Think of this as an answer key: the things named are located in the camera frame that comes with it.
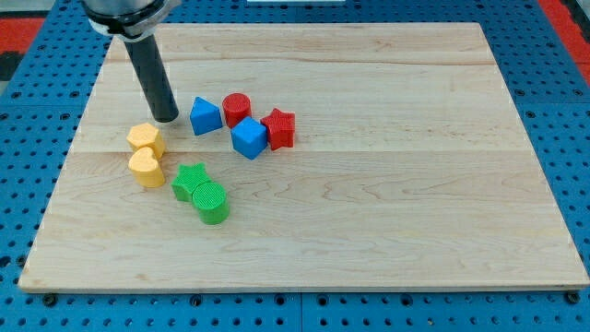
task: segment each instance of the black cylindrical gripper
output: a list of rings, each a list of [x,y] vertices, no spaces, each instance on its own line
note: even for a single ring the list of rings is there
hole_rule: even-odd
[[[126,42],[125,47],[154,119],[161,123],[176,119],[178,107],[154,36],[137,42]]]

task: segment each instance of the blue pegboard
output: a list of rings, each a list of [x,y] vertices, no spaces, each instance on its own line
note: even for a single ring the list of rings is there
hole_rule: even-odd
[[[479,22],[590,268],[590,89],[534,1],[183,1],[168,22]],[[590,330],[590,292],[29,295],[16,283],[110,39],[57,0],[0,97],[0,331]]]

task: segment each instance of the wood grain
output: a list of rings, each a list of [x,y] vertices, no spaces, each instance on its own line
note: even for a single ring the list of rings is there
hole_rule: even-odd
[[[205,162],[230,217],[202,224],[126,167],[151,122],[114,41],[20,286],[31,292],[579,289],[584,266],[477,24],[164,25],[181,116],[161,167]],[[249,161],[194,136],[196,95],[297,114]]]

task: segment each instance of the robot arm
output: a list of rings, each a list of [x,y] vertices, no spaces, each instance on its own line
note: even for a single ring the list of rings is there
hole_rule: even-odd
[[[83,0],[90,25],[97,32],[121,38],[136,70],[154,119],[169,122],[178,116],[153,33],[156,25],[181,0]]]

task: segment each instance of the red object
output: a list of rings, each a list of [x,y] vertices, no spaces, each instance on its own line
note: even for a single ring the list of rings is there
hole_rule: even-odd
[[[26,53],[44,20],[45,18],[0,18],[0,53]]]
[[[560,35],[561,42],[578,65],[586,83],[590,84],[590,44],[584,39],[580,27],[572,20],[570,9],[559,0],[538,0],[538,3],[553,29]]]
[[[287,147],[293,148],[295,137],[295,114],[283,113],[274,109],[267,117],[260,119],[266,127],[266,135],[270,142],[270,149]]]
[[[250,98],[243,93],[230,94],[221,105],[225,114],[225,123],[229,128],[239,124],[246,116],[252,116]]]

